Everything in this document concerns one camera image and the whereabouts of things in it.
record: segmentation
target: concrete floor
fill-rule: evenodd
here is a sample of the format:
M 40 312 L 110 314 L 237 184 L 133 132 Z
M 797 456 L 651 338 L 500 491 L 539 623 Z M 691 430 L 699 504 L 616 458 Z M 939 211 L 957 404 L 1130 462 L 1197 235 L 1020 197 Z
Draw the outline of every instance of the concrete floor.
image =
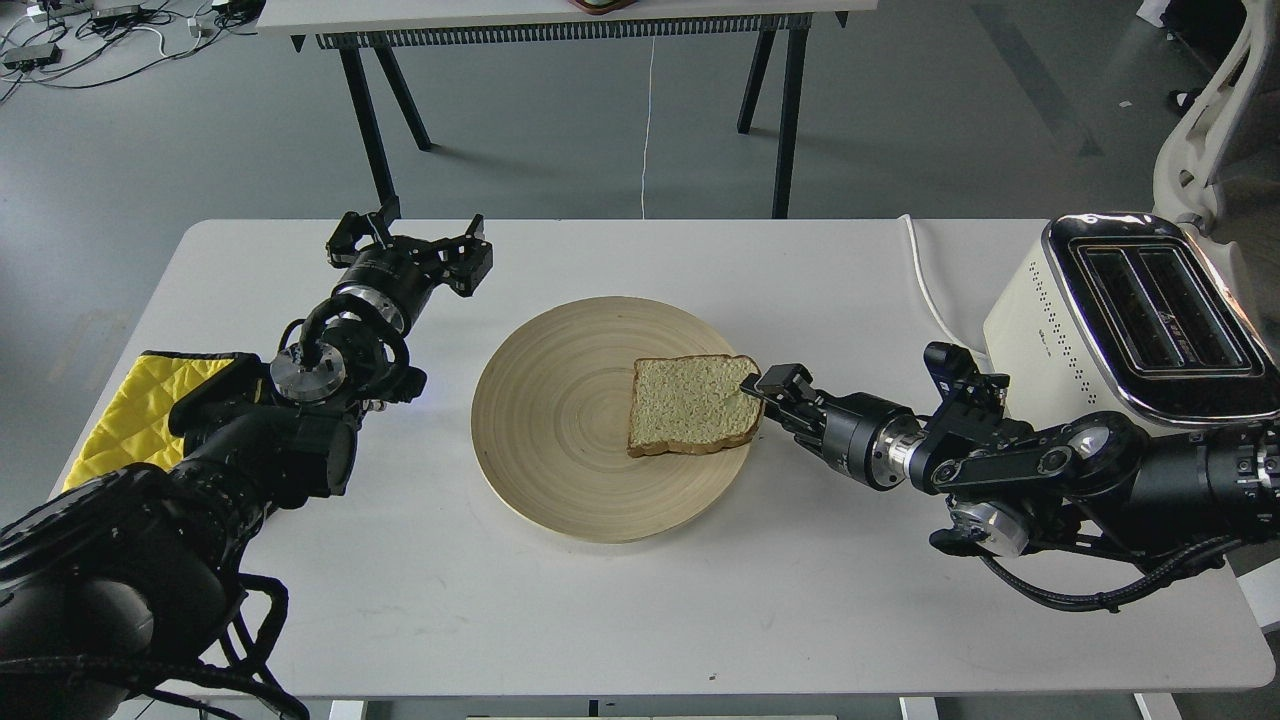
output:
M 197 5 L 174 0 L 172 8 L 192 13 Z M 1156 152 L 1176 122 L 1165 94 L 1203 85 L 1208 73 L 1137 19 L 1135 8 L 1110 0 L 883 0 L 845 29 L 831 15 L 817 18 L 791 217 L 1149 209 Z M 0 4 L 0 31 L 20 12 Z M 164 31 L 170 53 L 191 42 L 180 23 Z M 68 79 L 128 72 L 157 56 L 156 41 L 131 36 Z M 653 51 L 646 217 L 768 217 L 782 53 L 780 44 L 755 128 L 739 136 L 733 122 L 753 45 L 740 35 L 406 49 L 398 58 L 435 152 L 413 147 L 385 82 L 371 74 L 404 215 L 640 217 Z M 0 523 L 55 484 L 188 227 L 207 218 L 337 218 L 375 202 L 337 54 L 314 41 L 296 54 L 284 38 L 228 37 L 101 88 L 18 88 L 0 105 L 0 398 L 8 410 L 0 414 Z M 298 261 L 323 261 L 321 254 L 317 247 Z M 1196 701 L 1184 711 L 1280 716 L 1270 696 L 1252 694 L 1236 696 L 1252 702 L 1244 714 L 1203 715 Z M 579 705 L 512 701 L 489 714 L 585 714 Z M 952 720 L 1138 716 L 1121 696 L 940 706 Z M 268 716 L 252 705 L 234 707 L 246 717 Z M 131 703 L 118 716 L 140 710 Z M 896 703 L 620 698 L 602 710 L 854 719 L 895 716 Z M 380 712 L 480 711 L 458 701 Z M 143 717 L 195 714 L 152 707 Z

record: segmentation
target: yellow oven mitt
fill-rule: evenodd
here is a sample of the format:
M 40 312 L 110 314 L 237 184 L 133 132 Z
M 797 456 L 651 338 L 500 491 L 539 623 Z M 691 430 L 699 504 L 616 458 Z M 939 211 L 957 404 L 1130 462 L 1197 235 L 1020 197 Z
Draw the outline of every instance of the yellow oven mitt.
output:
M 173 469 L 182 460 L 182 438 L 169 434 L 174 402 L 242 355 L 147 351 L 138 356 L 84 441 L 63 492 L 129 462 Z

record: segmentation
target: wooden plate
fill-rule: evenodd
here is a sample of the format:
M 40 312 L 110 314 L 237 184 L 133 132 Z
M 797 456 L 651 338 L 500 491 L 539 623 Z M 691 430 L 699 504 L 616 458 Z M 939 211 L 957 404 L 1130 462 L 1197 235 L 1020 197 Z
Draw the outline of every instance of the wooden plate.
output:
M 480 375 L 471 439 L 516 512 L 593 542 L 685 523 L 728 487 L 749 445 L 712 455 L 627 456 L 636 357 L 735 355 L 698 318 L 653 300 L 594 297 L 529 320 Z

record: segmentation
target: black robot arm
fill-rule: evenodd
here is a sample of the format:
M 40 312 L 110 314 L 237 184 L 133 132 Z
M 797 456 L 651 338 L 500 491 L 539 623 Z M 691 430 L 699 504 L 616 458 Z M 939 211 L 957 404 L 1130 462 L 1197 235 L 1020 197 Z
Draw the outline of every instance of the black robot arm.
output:
M 392 236 L 397 214 L 394 200 L 348 213 L 329 241 L 346 273 L 276 357 L 242 356 L 174 406 L 175 468 L 122 468 L 0 530 L 0 717 L 106 719 L 138 693 L 202 705 L 156 689 L 169 679 L 307 716 L 266 667 L 284 585 L 242 574 L 241 557 L 274 510 L 346 492 L 365 414 L 422 392 L 404 336 L 431 291 L 470 296 L 493 261 L 480 215 L 425 242 Z M 271 601 L 256 633 L 239 612 L 248 592 Z M 225 667 L 198 660 L 214 643 Z
M 1005 375 L 983 374 L 959 346 L 924 363 L 942 397 L 922 425 L 910 409 L 812 387 L 803 365 L 749 375 L 742 391 L 837 473 L 876 489 L 904 479 L 945 495 L 952 527 L 929 543 L 978 556 L 1023 594 L 1057 610 L 1111 610 L 1221 566 L 1222 553 L 1280 534 L 1274 423 L 1152 438 L 1121 413 L 1036 430 L 1004 415 Z M 1085 523 L 1098 528 L 1085 534 Z M 1143 578 L 1112 593 L 1036 588 L 997 557 L 1059 550 L 1130 562 Z

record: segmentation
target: table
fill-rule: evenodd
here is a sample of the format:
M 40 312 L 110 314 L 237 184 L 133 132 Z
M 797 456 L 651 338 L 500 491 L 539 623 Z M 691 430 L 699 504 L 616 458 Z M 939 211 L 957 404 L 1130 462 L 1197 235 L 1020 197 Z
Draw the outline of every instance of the table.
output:
M 334 220 L 210 220 L 183 237 L 115 368 L 141 351 L 269 354 L 328 295 Z M 401 220 L 434 240 L 463 220 Z M 980 322 L 1042 220 L 920 220 L 943 315 Z M 929 547 L 942 501 L 844 479 L 762 425 L 703 516 L 602 546 L 508 510 L 470 443 L 470 404 L 507 336 L 563 302 L 632 295 L 717 328 L 762 365 L 932 411 L 920 361 L 940 333 L 897 220 L 490 220 L 475 296 L 440 290 L 408 338 L 422 397 L 366 419 L 348 495 L 273 516 L 244 570 L 289 587 L 271 660 L 310 697 L 1187 691 L 1265 684 L 1274 664 L 1229 570 L 1119 615 L 1062 614 L 977 560 Z M 236 278 L 234 286 L 228 278 Z M 110 392 L 104 395 L 97 413 Z M 1009 562 L 1073 592 L 1129 568 Z
M 788 33 L 774 172 L 773 218 L 787 217 L 795 159 L 805 44 L 815 12 L 869 10 L 877 0 L 644 0 L 607 15 L 582 13 L 566 0 L 271 0 L 257 22 L 264 35 L 289 35 L 300 51 L 306 35 L 338 50 L 380 202 L 396 195 L 360 50 L 370 47 L 390 83 L 419 150 L 433 142 L 404 82 L 393 47 L 758 32 L 737 132 L 748 133 L 777 31 Z

